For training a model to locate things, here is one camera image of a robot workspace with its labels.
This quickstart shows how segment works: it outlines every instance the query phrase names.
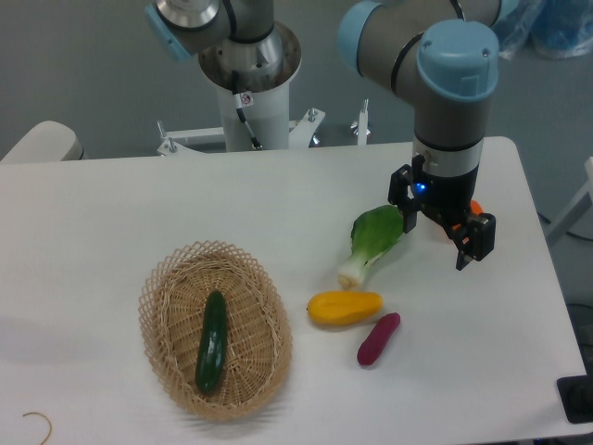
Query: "blue plastic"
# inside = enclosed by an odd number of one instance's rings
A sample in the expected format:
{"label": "blue plastic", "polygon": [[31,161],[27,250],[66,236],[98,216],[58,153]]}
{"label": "blue plastic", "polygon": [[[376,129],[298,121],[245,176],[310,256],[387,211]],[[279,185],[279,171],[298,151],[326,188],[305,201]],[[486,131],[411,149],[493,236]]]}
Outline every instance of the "blue plastic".
{"label": "blue plastic", "polygon": [[358,74],[359,41],[367,19],[381,3],[364,1],[354,5],[346,13],[337,30],[337,52],[344,63]]}
{"label": "blue plastic", "polygon": [[500,0],[500,11],[498,12],[498,18],[497,21],[494,22],[494,25],[496,25],[499,21],[507,17],[512,11],[514,11],[517,8],[518,5],[519,0]]}
{"label": "blue plastic", "polygon": [[167,28],[167,25],[160,18],[153,6],[147,6],[145,8],[145,13],[150,28],[152,28],[152,31],[157,36],[158,40],[174,60],[182,61],[192,58],[192,55],[187,52],[170,29]]}
{"label": "blue plastic", "polygon": [[416,63],[439,95],[459,102],[483,100],[498,82],[498,38],[476,21],[441,21],[424,33]]}

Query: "purple sweet potato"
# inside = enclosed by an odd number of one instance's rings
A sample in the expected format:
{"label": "purple sweet potato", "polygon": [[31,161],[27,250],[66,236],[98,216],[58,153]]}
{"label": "purple sweet potato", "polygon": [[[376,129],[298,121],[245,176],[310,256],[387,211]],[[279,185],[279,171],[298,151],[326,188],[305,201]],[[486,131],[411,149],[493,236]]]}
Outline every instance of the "purple sweet potato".
{"label": "purple sweet potato", "polygon": [[361,366],[370,366],[381,356],[391,335],[399,326],[400,318],[397,312],[381,317],[369,336],[362,342],[357,359]]}

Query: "yellow squash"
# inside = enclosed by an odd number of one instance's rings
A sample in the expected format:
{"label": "yellow squash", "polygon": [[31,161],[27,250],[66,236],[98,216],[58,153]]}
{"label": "yellow squash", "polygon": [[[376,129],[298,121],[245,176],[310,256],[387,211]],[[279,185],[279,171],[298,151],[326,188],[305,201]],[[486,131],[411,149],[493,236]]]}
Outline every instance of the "yellow squash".
{"label": "yellow squash", "polygon": [[383,299],[374,292],[335,290],[314,296],[307,311],[315,323],[345,326],[370,317],[382,306]]}

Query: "cucumber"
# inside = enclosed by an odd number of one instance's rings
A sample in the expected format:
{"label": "cucumber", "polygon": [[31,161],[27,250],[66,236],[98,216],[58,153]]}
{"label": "cucumber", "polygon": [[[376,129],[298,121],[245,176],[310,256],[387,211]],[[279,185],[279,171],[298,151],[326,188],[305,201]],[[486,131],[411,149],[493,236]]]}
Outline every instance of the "cucumber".
{"label": "cucumber", "polygon": [[196,386],[204,394],[216,389],[221,380],[227,334],[226,302],[222,293],[215,290],[206,301],[202,337],[197,350]]}

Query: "cable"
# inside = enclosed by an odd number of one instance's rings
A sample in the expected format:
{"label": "cable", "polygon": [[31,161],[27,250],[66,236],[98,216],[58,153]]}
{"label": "cable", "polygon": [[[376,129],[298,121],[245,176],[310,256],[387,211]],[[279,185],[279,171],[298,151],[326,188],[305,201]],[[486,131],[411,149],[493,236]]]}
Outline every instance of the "cable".
{"label": "cable", "polygon": [[239,88],[238,88],[239,73],[237,71],[231,72],[231,83],[232,83],[232,88],[233,88],[232,93],[233,93],[233,96],[234,96],[235,102],[236,102],[235,105],[236,105],[236,110],[237,110],[237,116],[239,117],[239,120],[245,125],[245,128],[247,129],[247,132],[249,133],[249,139],[251,139],[251,146],[253,147],[253,149],[261,150],[263,148],[263,145],[261,144],[261,142],[258,140],[258,138],[253,133],[253,129],[251,128],[251,125],[249,125],[249,122],[247,122],[245,113],[243,112],[243,104],[241,103],[241,94],[239,93]]}
{"label": "cable", "polygon": [[588,304],[583,304],[583,303],[566,303],[566,306],[593,309],[593,306],[589,306]]}
{"label": "cable", "polygon": [[[541,219],[541,221],[543,221],[546,224],[550,224],[551,220],[549,218],[546,218],[544,215],[542,215],[541,213],[537,213],[537,216]],[[593,243],[593,238],[589,238],[587,236],[582,236],[579,234],[576,234],[574,232],[566,232],[566,234],[568,236],[570,236],[571,238],[575,238],[575,239],[580,239],[581,241],[587,241],[588,243]]]}

